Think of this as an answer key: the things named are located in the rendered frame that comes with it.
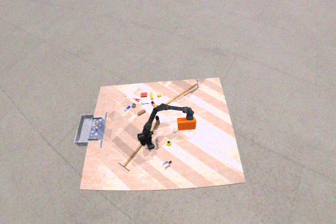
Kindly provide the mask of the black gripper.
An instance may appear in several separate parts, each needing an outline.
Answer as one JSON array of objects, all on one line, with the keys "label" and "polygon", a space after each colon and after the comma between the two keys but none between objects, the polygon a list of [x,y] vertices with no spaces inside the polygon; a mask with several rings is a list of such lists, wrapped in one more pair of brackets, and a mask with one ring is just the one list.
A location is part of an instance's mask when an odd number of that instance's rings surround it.
[{"label": "black gripper", "polygon": [[[151,137],[151,139],[152,139],[152,137]],[[148,145],[148,149],[149,149],[149,150],[155,148],[155,146],[154,146],[154,144],[152,143],[152,140],[151,140],[151,139],[148,140],[148,139],[146,138],[146,140],[147,140],[147,142],[148,142],[147,145]]]}]

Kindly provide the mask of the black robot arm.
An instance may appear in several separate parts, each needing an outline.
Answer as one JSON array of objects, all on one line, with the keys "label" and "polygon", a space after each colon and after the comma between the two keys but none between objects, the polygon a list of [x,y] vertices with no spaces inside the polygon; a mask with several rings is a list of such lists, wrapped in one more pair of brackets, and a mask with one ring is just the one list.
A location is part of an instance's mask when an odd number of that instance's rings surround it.
[{"label": "black robot arm", "polygon": [[164,103],[161,103],[159,106],[153,108],[153,111],[148,119],[148,121],[144,124],[144,129],[142,131],[142,133],[138,134],[138,140],[140,141],[141,145],[144,146],[145,144],[147,144],[147,140],[146,138],[149,140],[151,139],[151,135],[154,134],[153,131],[151,130],[152,127],[152,122],[157,114],[157,112],[159,111],[163,111],[163,110],[177,110],[177,111],[183,111],[183,113],[186,113],[186,119],[188,121],[192,121],[194,120],[194,111],[192,110],[192,108],[190,107],[179,107],[179,106],[171,106],[171,105],[167,105]]}]

